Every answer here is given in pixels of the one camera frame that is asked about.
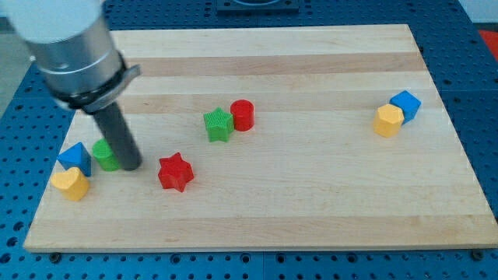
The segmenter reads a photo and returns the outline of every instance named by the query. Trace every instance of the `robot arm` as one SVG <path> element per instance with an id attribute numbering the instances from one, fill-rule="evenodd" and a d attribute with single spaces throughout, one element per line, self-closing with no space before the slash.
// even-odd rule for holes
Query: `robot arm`
<path id="1" fill-rule="evenodd" d="M 124 170 L 142 157 L 115 102 L 136 76 L 110 37 L 99 0 L 0 0 L 52 96 L 94 116 Z"/>

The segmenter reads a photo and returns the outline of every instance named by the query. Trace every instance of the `wood grain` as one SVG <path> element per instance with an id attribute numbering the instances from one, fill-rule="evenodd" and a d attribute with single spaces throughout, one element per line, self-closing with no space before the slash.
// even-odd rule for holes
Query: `wood grain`
<path id="1" fill-rule="evenodd" d="M 113 173 L 94 163 L 79 203 L 47 187 L 26 249 L 498 244 L 496 221 L 407 26 L 114 36 L 128 61 L 144 68 L 119 99 L 144 163 Z M 403 89 L 421 99 L 421 111 L 396 137 L 376 135 L 375 109 Z M 254 102 L 254 128 L 209 143 L 202 114 L 241 98 Z M 62 149 L 80 141 L 89 149 L 100 137 L 92 118 L 77 114 Z M 157 179 L 158 158 L 175 152 L 195 173 L 183 194 Z"/>

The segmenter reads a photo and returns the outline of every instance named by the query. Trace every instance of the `yellow hexagon block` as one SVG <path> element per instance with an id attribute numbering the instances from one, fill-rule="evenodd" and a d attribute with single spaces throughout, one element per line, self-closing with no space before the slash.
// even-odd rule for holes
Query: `yellow hexagon block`
<path id="1" fill-rule="evenodd" d="M 50 184 L 70 201 L 82 199 L 89 188 L 89 181 L 78 167 L 71 167 L 65 172 L 55 173 L 50 178 Z"/>
<path id="2" fill-rule="evenodd" d="M 373 130 L 386 138 L 396 135 L 402 127 L 405 117 L 403 110 L 386 104 L 377 109 L 373 120 Z"/>

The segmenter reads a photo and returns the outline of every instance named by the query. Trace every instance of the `blue pegboard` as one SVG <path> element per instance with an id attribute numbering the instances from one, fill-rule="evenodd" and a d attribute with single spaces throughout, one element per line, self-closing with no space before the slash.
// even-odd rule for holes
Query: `blue pegboard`
<path id="1" fill-rule="evenodd" d="M 407 23 L 498 215 L 498 66 L 454 0 L 302 0 L 300 12 L 216 15 L 214 1 L 107 0 L 111 29 Z M 32 66 L 0 121 L 0 279 L 497 279 L 498 250 L 48 254 L 22 248 L 73 112 Z"/>

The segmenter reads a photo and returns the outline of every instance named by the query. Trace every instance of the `blue block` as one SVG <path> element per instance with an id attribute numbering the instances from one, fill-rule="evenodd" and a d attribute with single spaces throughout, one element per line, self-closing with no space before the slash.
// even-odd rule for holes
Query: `blue block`
<path id="1" fill-rule="evenodd" d="M 57 160 L 66 170 L 71 167 L 78 167 L 85 176 L 92 176 L 92 158 L 81 142 L 60 154 Z"/>
<path id="2" fill-rule="evenodd" d="M 413 120 L 419 110 L 420 104 L 422 104 L 420 100 L 406 90 L 393 96 L 391 100 L 389 100 L 389 103 L 396 107 L 400 107 L 403 110 L 403 115 L 405 116 L 403 124 Z"/>

